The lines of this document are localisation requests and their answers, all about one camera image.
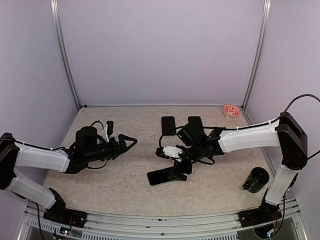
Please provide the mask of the white-edged black smartphone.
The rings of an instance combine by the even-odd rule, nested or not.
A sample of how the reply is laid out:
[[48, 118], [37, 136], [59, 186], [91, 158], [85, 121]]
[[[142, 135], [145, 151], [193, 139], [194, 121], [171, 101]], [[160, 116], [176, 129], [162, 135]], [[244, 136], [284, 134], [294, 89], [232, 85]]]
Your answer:
[[147, 178], [148, 178], [149, 185], [151, 187], [155, 187], [155, 186], [166, 184], [172, 181], [177, 181], [178, 179], [171, 175], [171, 171], [173, 169], [174, 167], [167, 167], [167, 168], [162, 168], [162, 169], [148, 172]]

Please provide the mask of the black phone case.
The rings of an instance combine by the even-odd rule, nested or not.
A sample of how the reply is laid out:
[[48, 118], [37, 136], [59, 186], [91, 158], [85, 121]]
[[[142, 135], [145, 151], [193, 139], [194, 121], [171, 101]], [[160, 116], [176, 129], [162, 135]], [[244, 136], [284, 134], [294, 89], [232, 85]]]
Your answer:
[[174, 116], [161, 117], [161, 131], [163, 136], [176, 135], [176, 122]]
[[197, 127], [199, 130], [203, 130], [203, 122], [200, 116], [189, 116], [188, 122]]

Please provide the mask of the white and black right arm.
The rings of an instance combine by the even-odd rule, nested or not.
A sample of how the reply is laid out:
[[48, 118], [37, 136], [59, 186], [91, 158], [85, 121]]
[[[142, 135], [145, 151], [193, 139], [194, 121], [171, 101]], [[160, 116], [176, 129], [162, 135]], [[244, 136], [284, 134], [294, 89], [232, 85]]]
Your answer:
[[299, 171], [307, 165], [306, 133], [288, 112], [281, 113], [276, 119], [244, 127], [211, 127], [209, 135], [205, 134], [205, 129], [192, 123], [183, 126], [176, 135], [186, 148], [164, 146], [164, 155], [178, 161], [181, 167], [238, 150], [264, 147], [281, 149], [281, 164], [264, 196], [265, 203], [255, 212], [260, 222], [268, 221]]

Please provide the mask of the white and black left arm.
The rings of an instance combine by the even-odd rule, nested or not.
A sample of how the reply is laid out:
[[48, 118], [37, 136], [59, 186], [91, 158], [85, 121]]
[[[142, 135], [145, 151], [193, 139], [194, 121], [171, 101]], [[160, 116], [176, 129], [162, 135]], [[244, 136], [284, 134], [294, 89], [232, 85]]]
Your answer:
[[18, 141], [11, 133], [0, 138], [0, 188], [35, 202], [49, 210], [57, 221], [70, 218], [70, 211], [57, 191], [45, 189], [18, 171], [18, 167], [54, 170], [78, 174], [95, 161], [114, 160], [129, 151], [138, 140], [123, 134], [112, 136], [111, 130], [99, 135], [93, 126], [84, 126], [75, 134], [69, 147], [46, 148]]

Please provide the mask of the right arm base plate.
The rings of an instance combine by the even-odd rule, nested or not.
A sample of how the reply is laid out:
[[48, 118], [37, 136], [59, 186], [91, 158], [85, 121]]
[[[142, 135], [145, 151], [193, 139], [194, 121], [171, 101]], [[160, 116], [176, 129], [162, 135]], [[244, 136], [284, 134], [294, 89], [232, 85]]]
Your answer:
[[242, 210], [238, 213], [242, 228], [260, 225], [283, 217], [279, 204], [271, 205], [263, 199], [257, 208]]

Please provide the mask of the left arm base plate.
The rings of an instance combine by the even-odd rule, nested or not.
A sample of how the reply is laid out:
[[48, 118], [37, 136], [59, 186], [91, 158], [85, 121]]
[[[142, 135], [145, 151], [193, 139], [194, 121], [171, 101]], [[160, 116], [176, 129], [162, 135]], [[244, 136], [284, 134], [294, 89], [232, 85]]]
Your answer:
[[45, 210], [43, 218], [69, 227], [83, 229], [88, 214], [84, 211], [67, 208], [65, 201], [57, 191], [52, 188], [49, 188], [49, 191], [53, 193], [55, 202], [53, 206]]

